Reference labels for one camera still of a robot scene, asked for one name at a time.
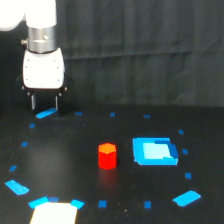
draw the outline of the blue tape marker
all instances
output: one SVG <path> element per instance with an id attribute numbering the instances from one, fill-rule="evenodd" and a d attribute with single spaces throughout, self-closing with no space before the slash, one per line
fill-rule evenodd
<path id="1" fill-rule="evenodd" d="M 144 118 L 150 118 L 150 115 L 143 115 Z"/>
<path id="2" fill-rule="evenodd" d="M 10 172 L 14 172 L 16 170 L 17 166 L 11 166 L 11 168 L 9 169 Z"/>
<path id="3" fill-rule="evenodd" d="M 177 165 L 177 158 L 145 159 L 144 143 L 154 143 L 155 141 L 170 141 L 169 138 L 135 138 L 133 139 L 134 161 L 140 165 Z"/>
<path id="4" fill-rule="evenodd" d="M 187 149 L 182 149 L 182 152 L 184 155 L 188 155 L 188 150 Z"/>
<path id="5" fill-rule="evenodd" d="M 28 142 L 23 142 L 21 147 L 27 147 L 27 145 L 28 145 Z"/>
<path id="6" fill-rule="evenodd" d="M 81 116 L 82 115 L 82 112 L 76 112 L 75 115 Z"/>
<path id="7" fill-rule="evenodd" d="M 184 207 L 199 198 L 201 198 L 200 194 L 196 193 L 195 191 L 188 191 L 187 193 L 174 198 L 173 201 L 176 202 L 179 206 Z"/>
<path id="8" fill-rule="evenodd" d="M 186 179 L 191 179 L 191 173 L 185 173 Z"/>
<path id="9" fill-rule="evenodd" d="M 50 197 L 48 199 L 49 199 L 49 202 L 58 202 L 58 198 L 56 197 Z"/>
<path id="10" fill-rule="evenodd" d="M 44 117 L 47 117 L 47 116 L 55 113 L 56 111 L 57 111 L 56 108 L 51 108 L 49 110 L 46 110 L 44 112 L 41 112 L 41 113 L 37 114 L 36 117 L 39 118 L 39 119 L 42 119 Z"/>
<path id="11" fill-rule="evenodd" d="M 150 209 L 150 208 L 151 208 L 151 202 L 145 201 L 145 209 Z"/>
<path id="12" fill-rule="evenodd" d="M 179 134 L 180 135 L 184 135 L 184 131 L 183 130 L 179 130 Z"/>
<path id="13" fill-rule="evenodd" d="M 35 124 L 30 124 L 30 128 L 35 128 Z"/>
<path id="14" fill-rule="evenodd" d="M 17 183 L 14 180 L 10 180 L 10 181 L 6 182 L 5 185 L 8 188 L 10 188 L 17 195 L 23 195 L 23 194 L 26 194 L 27 192 L 29 192 L 28 188 L 22 186 L 21 184 Z"/>
<path id="15" fill-rule="evenodd" d="M 99 208 L 106 208 L 107 207 L 107 201 L 99 201 L 99 204 L 98 204 L 98 207 Z"/>
<path id="16" fill-rule="evenodd" d="M 29 204 L 29 206 L 30 206 L 32 209 L 34 209 L 34 208 L 36 208 L 38 205 L 42 205 L 42 204 L 44 204 L 44 203 L 46 203 L 46 202 L 49 202 L 48 198 L 47 198 L 47 197 L 43 197 L 43 198 L 39 198 L 39 199 L 37 199 L 37 200 L 35 200 L 35 201 L 31 201 L 31 202 L 29 202 L 28 204 Z"/>
<path id="17" fill-rule="evenodd" d="M 178 152 L 177 152 L 177 148 L 174 144 L 168 144 L 169 150 L 170 150 L 170 155 L 173 158 L 178 158 Z"/>
<path id="18" fill-rule="evenodd" d="M 82 206 L 84 205 L 85 203 L 84 202 L 81 202 L 81 201 L 77 201 L 77 200 L 73 200 L 71 202 L 71 205 L 73 205 L 74 207 L 80 209 L 82 208 Z"/>

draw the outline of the red cube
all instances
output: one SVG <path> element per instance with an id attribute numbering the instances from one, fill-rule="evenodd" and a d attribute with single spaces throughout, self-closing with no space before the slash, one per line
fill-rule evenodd
<path id="1" fill-rule="evenodd" d="M 117 166 L 117 149 L 116 146 L 110 143 L 99 145 L 99 167 L 102 169 L 113 169 Z"/>

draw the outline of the fabric backdrop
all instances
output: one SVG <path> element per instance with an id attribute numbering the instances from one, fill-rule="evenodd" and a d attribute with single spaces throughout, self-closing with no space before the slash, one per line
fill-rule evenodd
<path id="1" fill-rule="evenodd" d="M 65 102 L 224 106 L 222 0 L 57 0 L 57 39 L 74 79 Z M 27 37 L 0 33 L 0 99 L 15 85 Z"/>

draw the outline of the black surface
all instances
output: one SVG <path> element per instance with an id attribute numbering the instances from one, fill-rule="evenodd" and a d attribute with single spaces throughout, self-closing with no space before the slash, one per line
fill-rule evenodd
<path id="1" fill-rule="evenodd" d="M 38 120 L 17 109 L 2 116 L 0 223 L 28 224 L 33 211 L 27 203 L 43 196 L 84 201 L 77 224 L 223 223 L 223 109 L 95 107 L 82 112 Z M 178 149 L 178 166 L 138 165 L 134 137 L 169 137 Z M 21 148 L 23 141 L 27 148 Z M 118 148 L 118 167 L 110 171 L 97 163 L 97 147 L 105 142 Z M 12 165 L 18 166 L 14 173 L 8 171 Z M 185 179 L 185 172 L 192 173 L 192 180 Z M 16 196 L 4 184 L 11 179 L 30 192 Z M 172 202 L 188 190 L 202 198 L 184 208 Z M 107 200 L 106 209 L 98 208 L 99 200 Z M 148 200 L 151 210 L 144 209 Z"/>

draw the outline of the black curtain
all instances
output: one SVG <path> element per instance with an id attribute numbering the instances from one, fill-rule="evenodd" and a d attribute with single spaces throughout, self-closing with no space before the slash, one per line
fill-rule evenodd
<path id="1" fill-rule="evenodd" d="M 57 0 L 70 104 L 224 106 L 222 0 Z M 0 92 L 22 102 L 25 22 L 0 33 Z"/>

